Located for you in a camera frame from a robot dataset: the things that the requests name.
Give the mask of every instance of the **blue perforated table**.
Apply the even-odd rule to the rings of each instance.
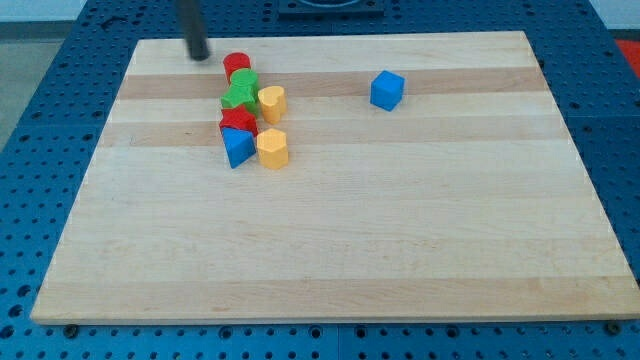
[[[208,2],[209,35],[524,30],[640,276],[640,87],[588,1],[386,0],[383,18],[306,20],[278,20],[277,5]],[[88,1],[0,155],[0,359],[640,358],[639,321],[35,325],[28,314],[131,52],[138,39],[179,36],[172,1]]]

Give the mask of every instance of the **wooden board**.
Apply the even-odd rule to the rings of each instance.
[[[139,42],[40,323],[637,318],[640,292],[521,32]],[[221,59],[283,85],[290,164],[227,164]],[[406,77],[393,112],[369,104]],[[267,128],[260,122],[260,127]]]

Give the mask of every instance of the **plastic block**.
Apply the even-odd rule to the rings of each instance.
[[[224,128],[250,131],[253,134],[253,137],[258,136],[256,117],[250,113],[244,105],[240,105],[233,109],[222,109],[220,131]]]
[[[256,104],[255,98],[251,94],[251,88],[249,87],[231,84],[229,90],[220,98],[220,102],[222,103],[223,109],[233,109],[244,105],[250,113],[258,116],[258,104]]]
[[[222,65],[224,65],[224,73],[227,75],[227,83],[231,84],[231,74],[239,69],[251,69],[251,59],[245,53],[235,52],[225,56]]]
[[[277,124],[282,114],[287,112],[287,99],[282,86],[269,86],[258,91],[258,100],[264,121],[269,124]]]
[[[371,83],[371,104],[387,111],[393,110],[402,100],[404,78],[384,70]]]
[[[251,69],[238,69],[231,74],[231,86],[248,87],[254,101],[258,101],[258,73]]]
[[[250,131],[223,128],[222,140],[224,141],[229,165],[231,165],[232,169],[235,169],[256,153],[253,134]]]
[[[289,163],[287,134],[269,129],[258,134],[258,157],[260,164],[268,169],[280,169]]]

